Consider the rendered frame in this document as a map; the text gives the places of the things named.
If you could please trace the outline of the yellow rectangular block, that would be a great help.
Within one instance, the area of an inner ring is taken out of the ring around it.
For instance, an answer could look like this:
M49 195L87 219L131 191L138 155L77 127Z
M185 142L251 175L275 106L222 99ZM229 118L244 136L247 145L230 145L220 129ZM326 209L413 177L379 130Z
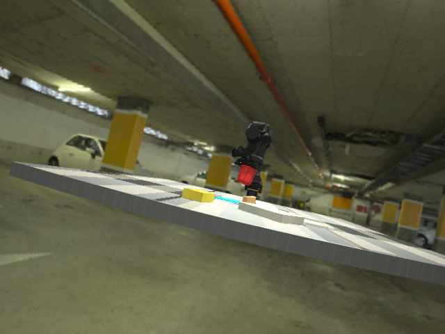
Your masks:
M213 202L215 194L206 191L201 191L198 189L183 189L182 198L187 198L190 200L198 202Z

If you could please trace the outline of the translucent red cup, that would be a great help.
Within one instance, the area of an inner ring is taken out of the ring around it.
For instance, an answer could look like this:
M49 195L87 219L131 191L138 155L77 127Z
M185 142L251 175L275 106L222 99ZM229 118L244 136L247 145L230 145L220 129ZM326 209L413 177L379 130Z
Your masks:
M238 174L237 181L249 186L252 183L255 173L257 173L255 169L246 165L241 165L241 170Z

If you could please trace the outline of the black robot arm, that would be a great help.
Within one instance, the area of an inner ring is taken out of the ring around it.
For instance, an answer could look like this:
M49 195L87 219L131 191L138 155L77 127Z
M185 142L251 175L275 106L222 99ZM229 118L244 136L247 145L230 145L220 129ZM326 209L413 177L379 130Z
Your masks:
M248 139L248 145L254 145L258 147L260 152L257 154L257 156L263 158L264 160L266 149L270 146L273 137L273 132L270 129L270 125L266 125L262 122L252 121L252 123L250 123L250 126L247 128L245 135ZM237 149L232 150L232 157L248 157L248 152L248 147L243 148L243 146L238 146ZM249 186L245 185L245 190L248 190L246 196L257 197L257 194L262 192L263 184L260 176L262 165L258 165L258 163L255 163L255 166L256 168L254 169L257 171L257 173L255 173L252 183ZM258 191L253 191L250 189Z

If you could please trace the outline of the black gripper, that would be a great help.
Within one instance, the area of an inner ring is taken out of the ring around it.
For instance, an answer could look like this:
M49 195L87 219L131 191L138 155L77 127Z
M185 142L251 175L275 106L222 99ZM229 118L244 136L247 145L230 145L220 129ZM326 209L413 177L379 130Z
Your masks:
M257 154L260 152L259 148L254 145L247 145L247 147L249 148L248 157L243 156L242 157L243 159L242 158L235 159L234 163L236 165L239 165L240 167L241 165L246 165L251 168L256 168L255 163L258 163L258 165L262 165L264 162L263 158L257 156Z

